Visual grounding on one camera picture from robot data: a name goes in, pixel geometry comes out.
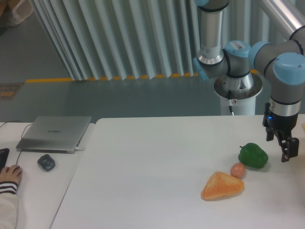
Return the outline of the person's hand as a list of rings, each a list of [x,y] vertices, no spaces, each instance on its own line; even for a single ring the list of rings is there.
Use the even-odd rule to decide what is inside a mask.
[[[19,165],[4,167],[0,172],[0,181],[4,183],[20,183],[22,178],[22,168]]]

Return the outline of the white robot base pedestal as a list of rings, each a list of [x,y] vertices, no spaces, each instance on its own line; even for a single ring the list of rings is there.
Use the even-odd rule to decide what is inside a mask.
[[[214,90],[220,98],[221,115],[254,115],[256,97],[262,88],[263,82],[256,74],[248,73],[241,78],[218,77]]]

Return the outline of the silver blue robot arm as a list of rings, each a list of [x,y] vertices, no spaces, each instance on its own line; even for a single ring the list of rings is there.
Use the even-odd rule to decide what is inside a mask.
[[[273,45],[243,41],[221,45],[226,0],[198,0],[201,12],[200,49],[193,60],[198,75],[215,78],[214,90],[225,100],[224,110],[232,115],[246,107],[236,103],[254,100],[262,89],[262,78],[272,86],[264,106],[266,139],[277,138],[282,162],[298,155],[299,140],[292,137],[305,89],[305,18],[288,0],[261,0],[262,10],[278,26],[285,42]]]

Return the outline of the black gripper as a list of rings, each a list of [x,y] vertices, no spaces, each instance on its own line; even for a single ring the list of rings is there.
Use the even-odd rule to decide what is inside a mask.
[[[265,103],[263,126],[266,131],[266,141],[272,141],[274,135],[280,133],[278,143],[282,150],[282,162],[298,156],[299,139],[291,137],[291,131],[296,126],[298,113],[292,116],[280,116],[271,111],[271,104]]]

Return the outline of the white sleeved forearm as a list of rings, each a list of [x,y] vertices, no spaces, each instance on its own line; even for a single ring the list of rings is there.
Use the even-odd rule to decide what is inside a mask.
[[[14,229],[18,211],[18,184],[12,181],[0,183],[0,228]]]

